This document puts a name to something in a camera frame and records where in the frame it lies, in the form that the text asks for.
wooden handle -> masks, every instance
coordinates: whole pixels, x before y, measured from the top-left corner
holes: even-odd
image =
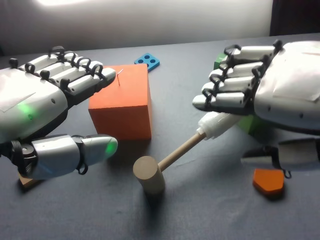
[[[195,145],[201,142],[206,137],[206,134],[196,133],[193,135],[188,141],[174,150],[169,156],[159,162],[159,168],[161,172],[167,169],[171,164],[173,164],[176,160],[181,158],[185,153],[187,153],[190,149],[192,149]]]

blue block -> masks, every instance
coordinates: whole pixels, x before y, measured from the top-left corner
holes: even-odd
[[[134,64],[146,64],[148,67],[148,72],[150,72],[160,65],[160,61],[150,53],[146,53],[135,60]]]

white robotic hand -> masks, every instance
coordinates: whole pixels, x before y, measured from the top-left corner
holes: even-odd
[[[256,115],[275,127],[320,135],[320,42],[277,40],[272,46],[232,45],[193,106],[203,111]],[[317,139],[282,142],[247,152],[258,168],[319,169]]]
[[[45,137],[72,106],[110,85],[115,70],[61,46],[20,67],[14,58],[9,64],[0,70],[0,154],[22,176],[48,179],[75,169],[84,174],[115,153],[118,142],[107,135]]]

white wall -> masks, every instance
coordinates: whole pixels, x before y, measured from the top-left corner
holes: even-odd
[[[0,0],[0,46],[13,55],[263,37],[271,11],[272,0]]]

gray table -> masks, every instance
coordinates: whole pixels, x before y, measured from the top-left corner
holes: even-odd
[[[121,142],[113,159],[47,180],[28,192],[17,169],[2,157],[0,168],[1,240],[257,240],[320,238],[320,171],[293,173],[285,196],[270,201],[252,186],[253,169],[242,153],[261,143],[301,137],[262,130],[257,138],[236,126],[216,140],[197,145],[164,172],[166,190],[146,199],[132,173],[135,160],[163,159],[192,136],[204,115],[191,105],[208,81],[218,53],[231,44],[271,45],[276,37],[88,50],[82,56],[105,65],[132,64],[149,52],[161,65],[149,73],[152,141]],[[320,40],[320,34],[281,36],[284,42]],[[15,56],[21,63],[39,54]],[[10,57],[0,58],[0,68]],[[74,106],[53,134],[96,133],[88,101]]]

